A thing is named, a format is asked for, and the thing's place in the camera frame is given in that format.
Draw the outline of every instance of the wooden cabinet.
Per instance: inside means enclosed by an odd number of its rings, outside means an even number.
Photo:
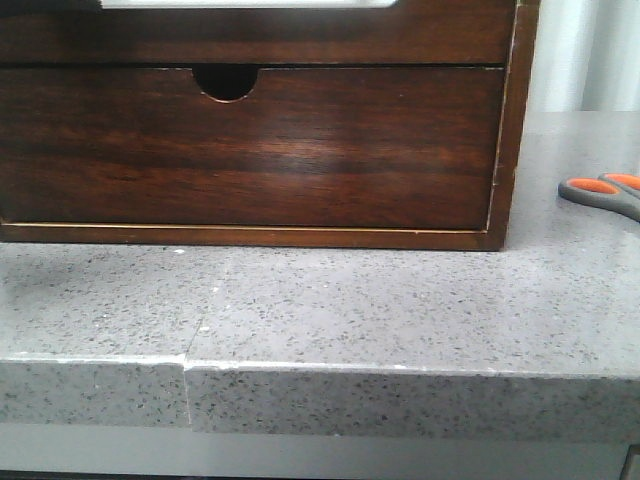
[[[2,236],[498,249],[536,16],[398,0],[0,19]]]

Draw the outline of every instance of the drawer front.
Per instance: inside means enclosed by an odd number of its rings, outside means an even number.
[[[124,10],[0,19],[0,62],[504,64],[515,0]]]
[[[504,72],[0,70],[7,222],[483,229]]]

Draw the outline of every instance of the drawer finger hole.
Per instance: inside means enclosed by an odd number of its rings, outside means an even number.
[[[255,65],[198,65],[191,69],[203,93],[213,100],[232,103],[246,98],[258,80]]]

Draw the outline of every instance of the orange scissor handle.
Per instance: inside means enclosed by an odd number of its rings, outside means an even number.
[[[570,178],[567,183],[573,188],[585,190],[587,192],[603,193],[605,195],[616,195],[620,190],[604,180],[595,178]]]
[[[629,175],[628,173],[605,173],[601,178],[613,180],[634,190],[640,190],[640,177],[635,175]]]

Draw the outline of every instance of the gray countertop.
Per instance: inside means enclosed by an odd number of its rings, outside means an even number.
[[[640,114],[531,115],[500,253],[0,246],[0,422],[640,442]]]

